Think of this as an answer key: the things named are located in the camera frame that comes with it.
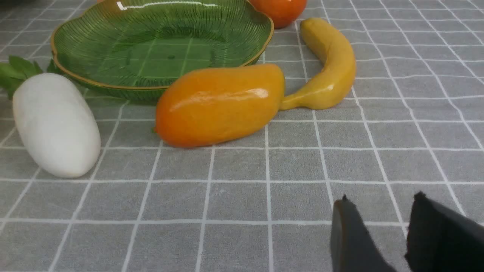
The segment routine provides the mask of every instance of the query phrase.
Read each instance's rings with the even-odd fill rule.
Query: orange fruit
[[[254,8],[265,13],[281,29],[294,22],[306,8],[307,0],[249,0]]]
[[[275,64],[191,71],[160,97],[155,131],[181,148],[248,136],[277,114],[284,91],[284,74]]]

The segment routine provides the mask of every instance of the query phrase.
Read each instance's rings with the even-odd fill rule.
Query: leaf-shaped plate
[[[57,27],[51,46],[81,85],[156,101],[189,71],[256,63],[273,32],[247,0],[105,0]]]

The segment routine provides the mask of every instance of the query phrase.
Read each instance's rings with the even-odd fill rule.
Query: banana
[[[356,76],[356,60],[350,42],[321,18],[301,22],[301,37],[324,68],[297,92],[283,98],[279,110],[296,107],[327,109],[348,95]]]

